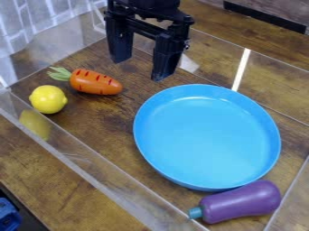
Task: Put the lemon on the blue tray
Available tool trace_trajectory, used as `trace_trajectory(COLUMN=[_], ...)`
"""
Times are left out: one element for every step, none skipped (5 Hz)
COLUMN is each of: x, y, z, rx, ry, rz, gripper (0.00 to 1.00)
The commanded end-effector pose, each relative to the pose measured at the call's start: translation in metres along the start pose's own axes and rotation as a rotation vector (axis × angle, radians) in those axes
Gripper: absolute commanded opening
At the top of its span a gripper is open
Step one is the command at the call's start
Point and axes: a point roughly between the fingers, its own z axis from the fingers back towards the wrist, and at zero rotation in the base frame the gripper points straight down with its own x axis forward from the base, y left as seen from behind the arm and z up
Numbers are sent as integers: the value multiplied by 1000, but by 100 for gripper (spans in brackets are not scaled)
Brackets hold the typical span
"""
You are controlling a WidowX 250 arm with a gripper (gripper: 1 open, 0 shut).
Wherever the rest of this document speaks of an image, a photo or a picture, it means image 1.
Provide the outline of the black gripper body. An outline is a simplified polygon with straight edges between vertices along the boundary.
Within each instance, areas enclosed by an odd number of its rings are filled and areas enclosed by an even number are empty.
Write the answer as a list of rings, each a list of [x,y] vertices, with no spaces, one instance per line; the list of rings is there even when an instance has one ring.
[[[172,25],[157,27],[145,21],[149,18]],[[180,10],[180,0],[107,0],[106,33],[114,38],[134,32],[150,39],[164,33],[188,39],[193,24],[192,16]]]

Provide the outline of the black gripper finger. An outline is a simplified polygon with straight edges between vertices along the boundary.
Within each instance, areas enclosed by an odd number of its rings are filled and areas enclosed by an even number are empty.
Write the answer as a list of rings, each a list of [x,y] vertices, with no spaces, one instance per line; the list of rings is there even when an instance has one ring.
[[[155,38],[153,81],[161,81],[174,74],[184,50],[188,48],[186,36],[161,33]]]
[[[106,17],[106,36],[111,60],[121,63],[131,57],[134,37],[125,18]]]

